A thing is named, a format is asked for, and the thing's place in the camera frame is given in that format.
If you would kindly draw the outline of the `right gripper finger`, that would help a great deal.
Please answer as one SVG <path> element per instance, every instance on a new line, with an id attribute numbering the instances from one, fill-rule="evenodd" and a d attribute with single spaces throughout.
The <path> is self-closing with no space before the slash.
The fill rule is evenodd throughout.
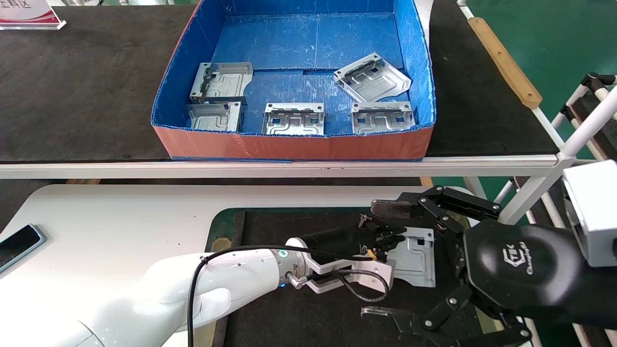
<path id="1" fill-rule="evenodd" d="M 402 336 L 420 336 L 428 347 L 520 347 L 531 341 L 533 334 L 515 314 L 500 312 L 503 329 L 489 334 L 479 334 L 466 339 L 449 337 L 441 328 L 452 316 L 474 298 L 474 291 L 460 285 L 445 299 L 424 315 L 409 310 L 383 306 L 361 308 L 361 316 L 375 315 L 392 319 Z"/>
<path id="2" fill-rule="evenodd" d="M 386 219 L 434 220 L 438 232 L 456 246 L 463 245 L 462 224 L 448 212 L 474 219 L 497 220 L 502 211 L 500 204 L 450 187 L 434 186 L 421 193 L 403 192 L 396 200 L 373 200 L 372 214 Z"/>

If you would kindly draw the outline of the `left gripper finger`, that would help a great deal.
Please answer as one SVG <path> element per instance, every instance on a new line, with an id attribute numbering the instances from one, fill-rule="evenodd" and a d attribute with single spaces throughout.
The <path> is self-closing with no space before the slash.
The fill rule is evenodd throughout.
<path id="1" fill-rule="evenodd" d="M 403 226 L 387 223 L 374 215 L 361 215 L 358 228 L 369 230 L 379 237 L 401 235 L 407 231 Z"/>
<path id="2" fill-rule="evenodd" d="M 387 262 L 388 253 L 397 248 L 398 244 L 405 241 L 402 235 L 390 235 L 377 240 L 374 244 L 367 246 L 366 254 L 373 261 Z"/>

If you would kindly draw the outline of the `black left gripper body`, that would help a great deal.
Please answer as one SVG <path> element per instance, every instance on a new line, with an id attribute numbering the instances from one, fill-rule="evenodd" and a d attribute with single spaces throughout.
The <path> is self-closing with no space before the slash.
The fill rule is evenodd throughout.
<path id="1" fill-rule="evenodd" d="M 367 256 L 367 250 L 374 248 L 380 231 L 370 227 L 337 227 L 331 230 L 302 235 L 299 237 L 306 248 L 322 253 L 346 257 Z"/>

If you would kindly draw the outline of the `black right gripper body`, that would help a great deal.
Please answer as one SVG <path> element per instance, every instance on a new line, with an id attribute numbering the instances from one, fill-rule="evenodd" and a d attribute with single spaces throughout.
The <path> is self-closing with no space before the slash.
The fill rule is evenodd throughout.
<path id="1" fill-rule="evenodd" d="M 615 330 L 615 267 L 591 267 L 572 231 L 483 220 L 463 237 L 470 283 L 498 310 Z"/>

